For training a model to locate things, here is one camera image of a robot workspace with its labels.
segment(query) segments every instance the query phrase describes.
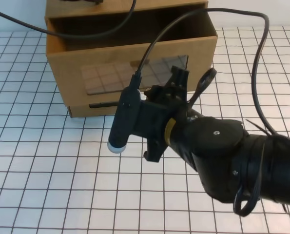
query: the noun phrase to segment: table surface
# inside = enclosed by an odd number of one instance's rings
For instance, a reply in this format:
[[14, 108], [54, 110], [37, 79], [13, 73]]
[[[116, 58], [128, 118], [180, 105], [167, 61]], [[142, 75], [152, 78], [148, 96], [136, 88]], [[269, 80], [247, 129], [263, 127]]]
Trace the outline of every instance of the table surface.
[[[249, 69], [262, 28], [217, 32], [218, 74], [194, 108], [260, 134], [245, 120], [261, 125]], [[111, 154], [113, 116], [70, 119], [45, 46], [38, 32], [0, 33], [0, 234], [290, 234], [290, 207], [263, 200], [240, 218], [170, 149], [148, 163], [146, 140], [132, 136]], [[290, 27], [271, 28], [258, 71], [262, 110], [290, 136]]]

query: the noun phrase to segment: brown cardboard box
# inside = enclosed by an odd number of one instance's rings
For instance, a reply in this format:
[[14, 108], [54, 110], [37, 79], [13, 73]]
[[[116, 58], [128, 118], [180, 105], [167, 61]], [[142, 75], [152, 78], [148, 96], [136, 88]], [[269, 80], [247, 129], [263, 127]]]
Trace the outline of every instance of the brown cardboard box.
[[[104, 3], [47, 0], [48, 29], [67, 34], [93, 34], [113, 28], [126, 17], [132, 0]], [[183, 13], [207, 7], [206, 0], [137, 0], [126, 25], [98, 40], [47, 38], [47, 57], [70, 116], [114, 114], [120, 91], [126, 87], [149, 43]], [[209, 69], [217, 35], [209, 15], [190, 17], [156, 44], [142, 71], [141, 88], [163, 85], [170, 67], [190, 70], [189, 91]]]

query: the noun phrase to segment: black cable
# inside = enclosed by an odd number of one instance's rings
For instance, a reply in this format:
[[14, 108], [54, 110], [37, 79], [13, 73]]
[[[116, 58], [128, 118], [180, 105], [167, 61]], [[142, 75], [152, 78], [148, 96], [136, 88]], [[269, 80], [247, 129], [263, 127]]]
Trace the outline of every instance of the black cable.
[[10, 16], [8, 16], [8, 15], [2, 13], [2, 12], [0, 12], [0, 16], [5, 18], [5, 19], [7, 19], [7, 20], [15, 22], [17, 24], [20, 24], [22, 26], [25, 26], [27, 28], [39, 31], [41, 33], [46, 33], [48, 35], [52, 35], [52, 36], [55, 36], [55, 37], [60, 37], [60, 38], [65, 38], [65, 39], [98, 39], [98, 38], [106, 37], [106, 36], [116, 32], [116, 31], [118, 31], [119, 29], [121, 29], [126, 24], [126, 22], [130, 19], [130, 17], [132, 16], [132, 13], [134, 12], [134, 9], [135, 9], [136, 1], [137, 0], [133, 0], [133, 3], [132, 3], [132, 6], [131, 6], [131, 9], [130, 9], [129, 13], [127, 14], [127, 16], [124, 19], [124, 21], [122, 21], [118, 26], [116, 26], [113, 29], [110, 29], [110, 30], [108, 30], [106, 32], [97, 33], [97, 34], [91, 34], [91, 35], [68, 35], [68, 34], [63, 34], [63, 33], [55, 33], [55, 32], [51, 32], [51, 31], [48, 31], [48, 30], [45, 30], [45, 29], [42, 29], [42, 28], [38, 28], [38, 27], [30, 25], [30, 24], [27, 24], [27, 23], [22, 22], [22, 21], [20, 21], [18, 19], [10, 17]]
[[253, 101], [254, 101], [254, 105], [256, 108], [256, 111], [259, 115], [259, 117], [261, 118], [263, 124], [266, 126], [266, 128], [272, 133], [272, 134], [276, 134], [276, 131], [273, 129], [273, 127], [269, 124], [269, 122], [267, 121], [267, 119], [265, 118], [263, 111], [261, 109], [261, 106], [259, 104], [258, 101], [258, 97], [257, 97], [257, 90], [256, 90], [256, 75], [257, 75], [257, 67], [258, 67], [258, 61], [261, 57], [262, 54], [262, 49], [264, 47], [264, 44], [266, 42], [266, 38], [267, 38], [267, 34], [269, 31], [269, 27], [270, 27], [270, 21], [267, 15], [263, 14], [263, 13], [258, 13], [258, 12], [251, 12], [251, 11], [241, 11], [241, 10], [234, 10], [234, 9], [228, 9], [228, 8], [206, 8], [206, 9], [197, 9], [194, 11], [190, 11], [180, 17], [178, 17], [177, 19], [175, 19], [173, 22], [171, 22], [169, 25], [167, 25], [156, 37], [156, 39], [150, 44], [150, 46], [148, 47], [144, 57], [142, 58], [138, 70], [136, 71], [136, 73], [140, 74], [145, 60], [148, 58], [149, 53], [152, 51], [154, 45], [164, 36], [165, 33], [167, 33], [172, 27], [174, 27], [176, 24], [178, 24], [179, 22], [181, 22], [182, 20], [193, 16], [193, 15], [197, 15], [199, 13], [204, 13], [204, 12], [227, 12], [227, 13], [234, 13], [234, 14], [240, 14], [240, 15], [246, 15], [246, 16], [256, 16], [256, 17], [261, 17], [264, 19], [265, 21], [265, 28], [264, 28], [264, 33], [263, 36], [261, 38], [261, 42], [258, 46], [256, 55], [255, 55], [255, 59], [253, 62], [253, 68], [252, 68], [252, 76], [251, 76], [251, 89], [252, 89], [252, 96], [253, 96]]

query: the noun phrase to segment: box flap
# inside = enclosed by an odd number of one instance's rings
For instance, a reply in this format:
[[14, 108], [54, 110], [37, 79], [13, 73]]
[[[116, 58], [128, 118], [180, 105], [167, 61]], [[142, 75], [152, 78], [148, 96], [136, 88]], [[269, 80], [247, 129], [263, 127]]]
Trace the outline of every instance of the box flap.
[[[109, 13], [128, 12], [133, 0], [104, 0], [103, 3], [80, 1], [47, 0], [46, 17], [61, 18]], [[135, 10], [148, 10], [162, 7], [173, 7], [193, 3], [205, 3], [207, 0], [137, 0]]]

